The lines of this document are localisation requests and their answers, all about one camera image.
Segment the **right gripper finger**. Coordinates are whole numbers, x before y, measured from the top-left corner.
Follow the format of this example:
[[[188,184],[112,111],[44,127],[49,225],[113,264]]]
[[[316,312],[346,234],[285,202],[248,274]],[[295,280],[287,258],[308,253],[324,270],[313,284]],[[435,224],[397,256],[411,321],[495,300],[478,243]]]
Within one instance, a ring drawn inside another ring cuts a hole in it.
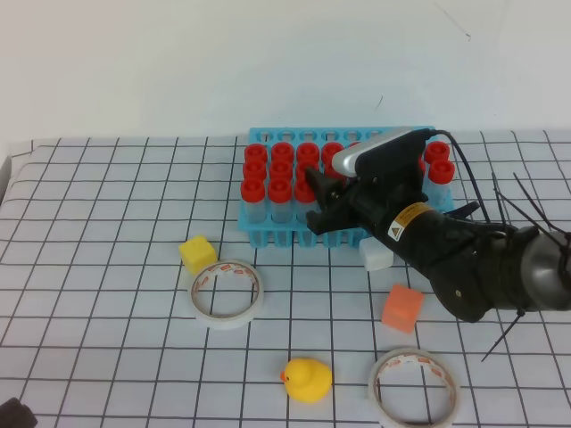
[[[308,169],[306,180],[311,190],[315,194],[318,206],[325,210],[332,202],[338,199],[345,187],[345,180],[341,181],[326,176],[320,170]]]
[[[352,208],[346,198],[331,201],[321,212],[310,210],[306,214],[307,226],[315,235],[341,231],[357,226]]]

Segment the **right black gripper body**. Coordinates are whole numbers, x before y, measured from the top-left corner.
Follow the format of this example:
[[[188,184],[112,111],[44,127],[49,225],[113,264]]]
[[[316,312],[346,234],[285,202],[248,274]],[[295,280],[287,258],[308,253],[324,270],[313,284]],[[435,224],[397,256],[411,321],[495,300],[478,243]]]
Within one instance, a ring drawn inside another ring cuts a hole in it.
[[[351,178],[345,198],[360,226],[426,277],[455,317],[475,323],[513,306],[511,226],[427,205],[418,174]]]

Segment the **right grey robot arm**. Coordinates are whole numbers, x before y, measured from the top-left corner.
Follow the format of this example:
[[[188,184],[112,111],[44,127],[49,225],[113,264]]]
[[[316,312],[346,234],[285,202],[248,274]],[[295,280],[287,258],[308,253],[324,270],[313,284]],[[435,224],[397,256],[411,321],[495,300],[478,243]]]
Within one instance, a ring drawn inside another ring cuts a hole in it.
[[[569,235],[442,214],[426,204],[418,160],[414,152],[364,153],[348,183],[307,169],[320,207],[308,213],[309,229],[364,228],[426,277],[463,321],[475,323],[490,309],[570,309]]]

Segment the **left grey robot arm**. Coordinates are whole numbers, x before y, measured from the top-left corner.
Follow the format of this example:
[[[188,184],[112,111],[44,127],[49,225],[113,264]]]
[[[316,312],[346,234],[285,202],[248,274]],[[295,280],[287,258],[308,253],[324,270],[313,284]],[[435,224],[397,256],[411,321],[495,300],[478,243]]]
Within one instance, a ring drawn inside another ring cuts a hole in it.
[[[37,419],[31,409],[18,399],[8,399],[0,407],[1,428],[34,428]]]

